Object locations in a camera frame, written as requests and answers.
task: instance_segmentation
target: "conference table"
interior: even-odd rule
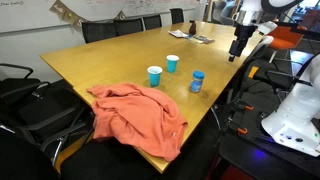
[[[261,39],[255,32],[241,57],[229,62],[228,52],[236,38],[233,35],[235,28],[205,22],[196,24],[197,35],[211,38],[213,43],[200,44],[168,33],[175,30],[188,32],[191,24],[185,22],[49,52],[42,54],[41,58],[89,105],[95,97],[87,92],[88,88],[124,82],[150,87],[147,68],[162,67],[160,85],[155,88],[176,102],[188,122],[183,145]],[[166,56],[170,54],[180,57],[174,73],[166,70]],[[205,73],[199,93],[189,90],[195,70]],[[170,164],[135,148],[161,173]]]

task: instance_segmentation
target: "pink towel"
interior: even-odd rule
[[[88,91],[97,97],[92,104],[94,139],[114,136],[167,161],[178,156],[187,122],[166,94],[129,83]]]

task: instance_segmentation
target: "blue cup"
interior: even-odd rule
[[[167,56],[167,65],[168,65],[168,72],[169,73],[176,72],[178,61],[179,61],[179,57],[176,55],[168,55]]]
[[[159,66],[150,66],[148,68],[148,73],[149,73],[150,86],[151,87],[159,86],[162,68]]]

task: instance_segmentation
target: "chair armrest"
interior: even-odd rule
[[[303,64],[302,64],[302,63],[300,63],[300,62],[296,62],[296,61],[291,61],[291,60],[289,60],[289,59],[279,59],[279,58],[274,58],[273,60],[277,60],[277,61],[286,61],[286,62],[296,63],[296,64],[299,64],[299,65],[303,66]]]
[[[7,127],[7,126],[5,126],[5,125],[3,125],[1,123],[0,123],[0,129],[3,129],[5,131],[8,131],[8,132],[13,133],[13,134],[16,133],[16,132],[14,132],[14,130],[10,129],[9,127]]]
[[[60,132],[58,132],[58,133],[50,136],[49,138],[47,138],[47,139],[40,145],[40,150],[41,150],[41,151],[44,151],[44,150],[47,148],[47,146],[48,146],[50,143],[52,143],[53,141],[56,141],[57,139],[65,136],[65,135],[68,135],[68,134],[74,132],[75,130],[80,129],[80,128],[84,127],[85,125],[87,125],[87,122],[79,122],[79,123],[75,124],[74,126],[71,126],[71,127],[67,128],[67,129],[64,129],[64,130],[62,130],[62,131],[60,131]]]
[[[81,104],[77,104],[75,106],[72,106],[50,118],[47,118],[46,120],[40,122],[40,123],[37,123],[37,124],[32,124],[32,125],[26,125],[26,126],[19,126],[18,128],[19,129],[27,129],[27,130],[31,130],[31,131],[34,131],[34,130],[38,130],[38,129],[41,129],[43,128],[44,126],[47,126],[53,122],[55,122],[56,120],[72,113],[73,111],[77,110],[79,107],[81,106]]]
[[[49,83],[47,81],[43,81],[43,82],[39,82],[39,83],[28,85],[28,86],[24,86],[22,88],[18,88],[18,89],[12,90],[10,92],[3,93],[3,94],[0,95],[0,98],[4,98],[5,96],[8,96],[8,95],[11,95],[11,94],[14,94],[14,93],[26,90],[26,89],[30,89],[30,88],[33,88],[33,87],[38,87],[38,86],[40,86],[42,84],[47,84],[46,88],[51,86],[51,83]]]
[[[19,66],[19,65],[14,65],[14,64],[7,64],[7,63],[0,63],[0,66],[5,66],[5,67],[11,67],[11,68],[17,68],[17,69],[24,69],[29,71],[29,73],[24,77],[25,79],[28,78],[32,73],[33,69],[25,66]]]
[[[312,84],[310,82],[307,82],[307,81],[304,81],[304,80],[300,80],[299,76],[294,76],[294,75],[283,73],[283,72],[279,72],[279,71],[267,71],[265,74],[266,74],[267,78],[269,79],[269,81],[271,83],[271,86],[274,89],[274,91],[275,91],[275,87],[274,87],[272,78],[270,78],[270,76],[269,76],[270,74],[275,74],[275,75],[285,76],[285,77],[288,77],[288,78],[293,78],[293,79],[295,79],[295,83],[301,83],[301,84],[304,84],[304,85],[312,87]]]

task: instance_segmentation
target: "plastic bottle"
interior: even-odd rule
[[[201,72],[201,71],[194,71],[193,72],[193,80],[190,84],[191,92],[200,92],[203,79],[204,79],[203,72]]]
[[[197,32],[196,22],[194,20],[190,20],[190,23],[192,23],[192,24],[191,24],[190,29],[189,29],[189,34],[195,35],[196,32]]]

